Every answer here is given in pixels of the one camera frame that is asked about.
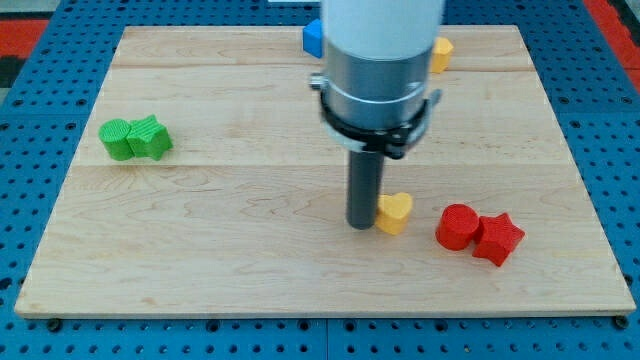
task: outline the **wood grain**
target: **wood grain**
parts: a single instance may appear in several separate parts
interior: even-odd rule
[[[388,161],[414,196],[393,237],[344,221],[299,28],[128,28],[16,311],[30,318],[496,317],[635,309],[516,28],[444,27],[425,139]],[[155,113],[174,149],[110,160],[97,129]],[[442,210],[508,211],[502,268],[434,239]]]

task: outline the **yellow block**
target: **yellow block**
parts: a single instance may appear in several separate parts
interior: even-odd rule
[[[407,193],[380,195],[376,226],[391,235],[398,235],[407,226],[413,208],[413,198]]]
[[[453,44],[449,39],[437,37],[436,43],[433,45],[433,53],[431,54],[431,66],[429,72],[440,74],[449,66],[451,54],[453,53]]]

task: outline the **black cylinder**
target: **black cylinder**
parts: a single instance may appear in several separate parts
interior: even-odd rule
[[[375,222],[383,166],[380,153],[349,152],[347,222],[356,229],[368,229]]]

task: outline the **green toy block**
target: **green toy block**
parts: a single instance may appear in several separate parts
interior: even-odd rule
[[[134,156],[127,141],[130,130],[131,125],[123,119],[107,121],[100,127],[98,137],[112,159],[123,161]]]
[[[158,123],[155,115],[131,121],[127,141],[136,157],[150,157],[156,161],[162,158],[166,150],[173,147],[167,128]]]

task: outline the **blue toy block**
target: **blue toy block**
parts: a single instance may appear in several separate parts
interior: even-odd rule
[[[322,59],[322,21],[315,19],[302,29],[302,50]]]

